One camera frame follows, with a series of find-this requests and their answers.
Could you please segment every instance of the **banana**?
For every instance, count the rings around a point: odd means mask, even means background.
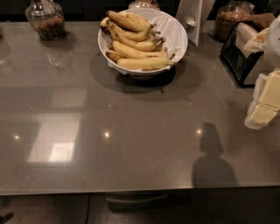
[[[145,23],[147,25],[149,25],[150,23],[148,22],[148,20],[138,14],[135,14],[133,12],[128,12],[128,11],[121,11],[119,12],[121,15],[124,15],[126,18],[132,18],[136,21],[139,21],[141,23]]]
[[[119,54],[116,51],[113,50],[107,50],[106,51],[106,56],[108,58],[110,58],[111,60],[113,60],[115,63],[119,60],[119,59],[123,59],[123,56],[121,54]]]
[[[100,22],[100,27],[102,30],[105,30],[107,28],[107,21],[109,20],[109,17],[105,17],[101,22]]]
[[[137,49],[139,51],[142,51],[142,52],[152,52],[153,50],[156,49],[157,46],[162,45],[164,42],[163,38],[157,38],[154,41],[142,41],[142,42],[137,42],[137,41],[128,39],[125,36],[123,36],[123,34],[116,29],[116,25],[113,22],[111,22],[110,20],[107,21],[107,27],[112,35],[113,40],[117,40],[127,46],[130,46],[130,47]]]
[[[150,31],[151,31],[152,27],[154,27],[154,24],[151,24],[150,28],[146,31],[134,32],[134,31],[125,31],[122,27],[115,24],[115,28],[117,29],[117,32],[121,32],[122,35],[125,36],[126,38],[135,40],[135,41],[144,41],[146,39],[149,39],[150,35],[151,35]]]
[[[153,57],[166,57],[167,48],[160,52],[142,52],[130,46],[124,45],[117,40],[113,40],[112,46],[116,52],[120,53],[124,58],[128,59],[146,59]]]
[[[120,67],[124,67],[130,70],[141,69],[142,71],[151,71],[167,66],[173,66],[174,62],[168,58],[148,58],[148,59],[119,59],[116,64]]]
[[[139,22],[132,18],[127,18],[124,15],[112,10],[107,11],[107,17],[112,19],[116,24],[133,32],[142,32],[150,29],[150,24]]]

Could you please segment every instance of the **kitchen counter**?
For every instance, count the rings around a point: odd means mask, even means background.
[[[110,68],[98,22],[40,41],[0,23],[0,194],[280,185],[280,121],[252,130],[252,89],[235,85],[203,33],[152,80]]]

